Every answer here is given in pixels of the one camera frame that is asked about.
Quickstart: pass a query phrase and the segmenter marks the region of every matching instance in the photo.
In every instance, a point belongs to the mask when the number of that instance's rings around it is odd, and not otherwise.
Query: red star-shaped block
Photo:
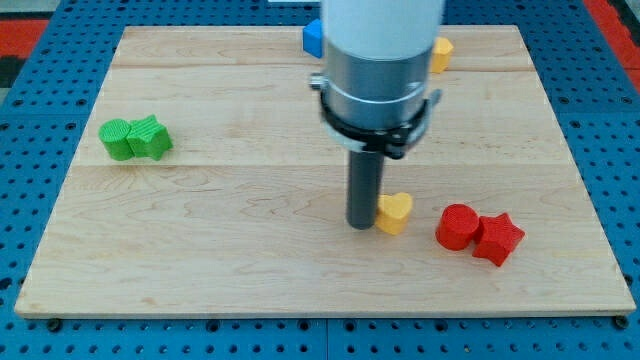
[[[507,213],[497,217],[480,216],[473,256],[489,259],[496,266],[502,266],[524,235],[524,231],[513,225]]]

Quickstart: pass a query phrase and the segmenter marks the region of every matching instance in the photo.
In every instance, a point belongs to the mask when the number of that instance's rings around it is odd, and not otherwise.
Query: yellow heart-shaped block
[[[407,226],[411,209],[413,209],[413,198],[407,193],[380,195],[376,226],[388,234],[398,235]]]

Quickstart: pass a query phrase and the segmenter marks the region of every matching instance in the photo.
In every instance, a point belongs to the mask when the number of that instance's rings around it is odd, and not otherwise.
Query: wooden table surface
[[[406,231],[344,220],[346,151],[325,133],[294,27],[132,27],[118,46],[16,311],[30,318],[501,317],[635,304],[517,28],[455,46],[431,129],[387,161]],[[111,160],[112,118],[156,114],[174,148]],[[501,267],[442,248],[442,210],[509,212]]]

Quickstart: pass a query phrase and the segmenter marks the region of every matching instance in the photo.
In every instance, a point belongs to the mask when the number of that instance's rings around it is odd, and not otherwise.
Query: red block
[[[436,239],[449,250],[462,250],[475,237],[478,225],[478,214],[472,208],[464,204],[449,205],[442,212]]]
[[[481,216],[478,233],[473,256],[489,259],[496,266],[502,266],[525,235],[507,213],[497,217]]]
[[[0,20],[0,56],[27,59],[49,20]]]

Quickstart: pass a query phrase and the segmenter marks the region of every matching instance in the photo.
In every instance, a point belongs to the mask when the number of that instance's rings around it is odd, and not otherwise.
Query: blue pegboard
[[[317,5],[63,0],[0,108],[0,358],[637,358],[640,319],[27,321],[20,284],[126,25],[306,25]],[[516,24],[640,299],[640,98],[579,0],[450,0]]]

